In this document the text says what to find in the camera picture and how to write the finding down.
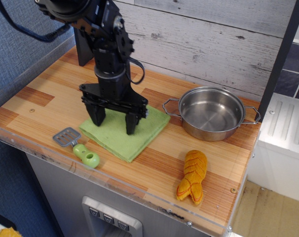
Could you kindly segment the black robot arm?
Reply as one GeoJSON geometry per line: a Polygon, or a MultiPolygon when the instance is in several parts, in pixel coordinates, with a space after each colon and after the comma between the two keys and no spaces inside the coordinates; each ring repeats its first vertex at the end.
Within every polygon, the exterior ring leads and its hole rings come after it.
{"type": "Polygon", "coordinates": [[[133,134],[148,115],[148,100],[131,87],[130,64],[144,67],[131,57],[134,42],[119,8],[111,0],[37,0],[36,4],[51,19],[78,29],[94,54],[98,83],[79,87],[93,123],[102,124],[106,109],[118,111],[126,114],[126,132],[133,134]]]}

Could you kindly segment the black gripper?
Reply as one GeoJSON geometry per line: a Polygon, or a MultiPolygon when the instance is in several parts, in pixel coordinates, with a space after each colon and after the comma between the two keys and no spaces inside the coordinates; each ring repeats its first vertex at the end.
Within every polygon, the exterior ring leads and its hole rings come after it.
{"type": "Polygon", "coordinates": [[[132,135],[141,118],[149,114],[148,100],[135,92],[131,86],[130,74],[123,70],[117,74],[95,71],[98,83],[79,86],[82,101],[92,122],[100,126],[106,117],[105,109],[125,113],[126,132],[132,135]]]}

